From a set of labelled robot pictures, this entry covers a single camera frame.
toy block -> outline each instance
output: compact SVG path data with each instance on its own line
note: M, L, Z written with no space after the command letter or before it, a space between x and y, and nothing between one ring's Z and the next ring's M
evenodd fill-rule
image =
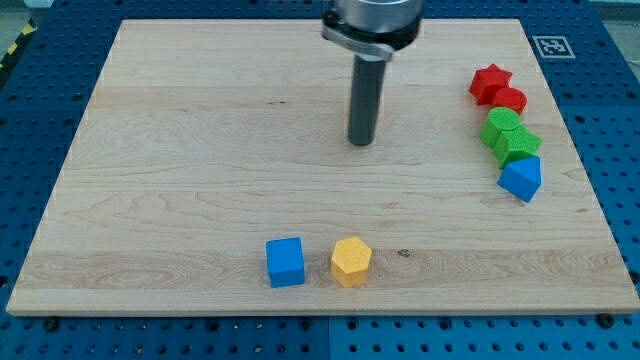
M491 107L508 107L509 109L522 114L527 106L527 96L520 90L514 88L503 88L496 92L493 97Z
M371 253L359 237L338 241L331 256L331 275L343 287L363 285L367 282Z
M540 158L532 156L507 164L498 179L498 185L524 202L531 201L542 185Z
M498 90L509 87L512 75L495 64L491 64L486 69L476 71L469 92L475 96L476 104L491 104Z
M524 126L500 133L493 146L493 154L498 158L498 167L503 170L512 161L536 156L542 138L530 133Z
M480 140L493 148L500 133L513 130L518 126L520 126L520 115L517 112L506 107L493 108L489 111L487 121L480 132Z
M266 248L271 287L304 284L304 257L300 238L267 241Z

red star block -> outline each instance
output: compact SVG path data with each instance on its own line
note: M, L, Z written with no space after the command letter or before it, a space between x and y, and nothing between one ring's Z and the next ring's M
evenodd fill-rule
M491 104L498 90L509 87L511 75L513 74L500 69L495 64L489 65L486 69L477 70L469 89L469 92L476 97L476 104Z
M491 107L498 106L508 107L518 114L522 114L522 110L527 106L527 96L518 89L502 88L496 92L491 102Z

wood grain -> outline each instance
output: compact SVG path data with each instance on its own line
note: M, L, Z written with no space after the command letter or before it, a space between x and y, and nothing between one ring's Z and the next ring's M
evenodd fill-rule
M544 185L496 185L477 68L514 72ZM346 140L352 54L318 21L127 20L8 305L14 315L584 314L640 308L519 22L428 20L385 78L375 143ZM264 243L300 236L307 283ZM331 278L362 237L368 283ZM407 249L409 256L398 254Z

blue cube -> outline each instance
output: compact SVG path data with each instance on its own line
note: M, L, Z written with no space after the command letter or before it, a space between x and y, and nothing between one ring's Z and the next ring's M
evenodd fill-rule
M304 257L300 238L267 241L266 247L271 287L304 284Z
M498 185L507 189L524 202L531 201L533 195L542 185L540 158L532 156L510 162L502 172L500 179L498 179Z

blue perforated panel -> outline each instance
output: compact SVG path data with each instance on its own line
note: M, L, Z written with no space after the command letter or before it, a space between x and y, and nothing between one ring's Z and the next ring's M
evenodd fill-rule
M58 0L0 92L2 309L122 19L319 18L328 4ZM425 4L425 15L432 18L519 18L534 49L534 36L566 39L575 58L543 57L537 51L536 56L637 280L640 85L589 4L581 0L426 0ZM639 334L638 315L600 321L595 317L60 320L16 319L2 311L0 359L632 359L640 358Z

